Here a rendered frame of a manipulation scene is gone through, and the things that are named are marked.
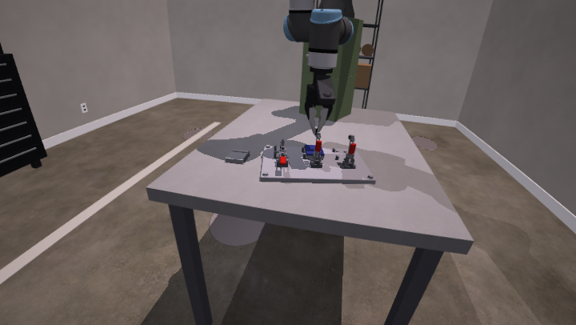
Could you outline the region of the toggle clamp with red handle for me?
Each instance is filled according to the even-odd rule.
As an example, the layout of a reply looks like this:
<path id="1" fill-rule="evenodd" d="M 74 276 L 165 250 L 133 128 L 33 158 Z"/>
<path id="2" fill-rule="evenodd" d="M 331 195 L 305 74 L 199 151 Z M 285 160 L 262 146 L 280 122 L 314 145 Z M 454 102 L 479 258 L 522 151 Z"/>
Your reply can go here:
<path id="1" fill-rule="evenodd" d="M 286 156 L 286 150 L 285 150 L 285 144 L 284 143 L 285 142 L 282 139 L 281 144 L 280 144 L 281 150 L 279 150 L 279 156 L 277 156 L 277 167 L 288 167 L 288 157 Z M 282 151 L 284 151 L 284 152 L 282 152 Z M 281 154 L 284 154 L 285 157 L 281 157 Z"/>
<path id="2" fill-rule="evenodd" d="M 349 154 L 346 154 L 346 160 L 342 161 L 342 164 L 344 166 L 345 169 L 355 169 L 356 165 L 354 164 L 354 151 L 356 148 L 356 144 L 354 143 L 354 135 L 349 135 L 348 139 L 350 140 L 350 145 L 349 145 Z M 352 142 L 352 143 L 351 143 Z M 352 157 L 353 155 L 353 157 Z M 351 160 L 349 160 L 350 156 L 352 157 Z M 348 166 L 349 165 L 349 166 Z"/>

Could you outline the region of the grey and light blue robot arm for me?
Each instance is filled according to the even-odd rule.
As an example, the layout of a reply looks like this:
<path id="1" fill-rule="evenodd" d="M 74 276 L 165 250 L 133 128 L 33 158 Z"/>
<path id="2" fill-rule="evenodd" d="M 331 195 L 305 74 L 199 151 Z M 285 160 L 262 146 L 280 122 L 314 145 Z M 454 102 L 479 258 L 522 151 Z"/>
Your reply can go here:
<path id="1" fill-rule="evenodd" d="M 346 17 L 354 18 L 352 0 L 321 0 L 318 9 L 314 8 L 314 0 L 290 0 L 283 29 L 288 40 L 309 43 L 308 66 L 331 69 L 337 65 L 338 46 L 351 40 L 354 33 Z M 315 83 L 319 104 L 334 105 L 331 77 L 316 75 Z"/>

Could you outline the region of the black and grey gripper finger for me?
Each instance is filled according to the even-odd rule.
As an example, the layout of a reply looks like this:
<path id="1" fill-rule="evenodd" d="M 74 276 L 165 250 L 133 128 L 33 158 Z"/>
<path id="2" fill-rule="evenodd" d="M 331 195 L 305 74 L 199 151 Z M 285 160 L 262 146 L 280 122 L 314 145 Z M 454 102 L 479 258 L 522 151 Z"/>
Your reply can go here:
<path id="1" fill-rule="evenodd" d="M 326 105 L 324 108 L 322 107 L 322 109 L 319 111 L 319 121 L 318 121 L 318 127 L 316 129 L 316 132 L 320 132 L 320 130 L 323 128 L 323 126 L 326 123 L 326 120 L 329 118 L 332 110 L 333 110 L 333 105 Z"/>
<path id="2" fill-rule="evenodd" d="M 306 115 L 307 115 L 307 118 L 308 118 L 309 123 L 310 123 L 311 130 L 313 131 L 314 136 L 315 136 L 315 133 L 316 133 L 315 124 L 316 124 L 316 122 L 315 122 L 314 118 L 315 118 L 315 115 L 317 114 L 317 111 L 316 111 L 316 109 L 314 109 L 313 105 L 310 104 L 309 98 L 306 98 L 305 111 L 306 111 Z"/>

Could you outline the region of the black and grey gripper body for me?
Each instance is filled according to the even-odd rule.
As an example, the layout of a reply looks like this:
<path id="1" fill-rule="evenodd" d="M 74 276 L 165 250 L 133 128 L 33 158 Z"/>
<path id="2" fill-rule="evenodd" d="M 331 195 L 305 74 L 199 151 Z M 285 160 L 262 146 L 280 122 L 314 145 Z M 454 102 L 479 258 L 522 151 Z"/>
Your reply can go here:
<path id="1" fill-rule="evenodd" d="M 331 74 L 333 71 L 333 68 L 331 68 L 331 69 L 317 69 L 317 68 L 310 67 L 310 72 L 314 72 L 314 71 L 315 71 L 315 73 L 314 73 L 313 83 L 307 84 L 306 97 L 309 98 L 309 102 L 310 102 L 310 104 L 313 105 L 313 107 L 316 107 L 316 106 L 325 107 L 326 105 L 320 105 L 318 102 L 318 93 L 317 93 L 315 78 L 316 78 L 316 75 Z M 319 74 L 319 73 L 325 73 L 325 74 Z"/>

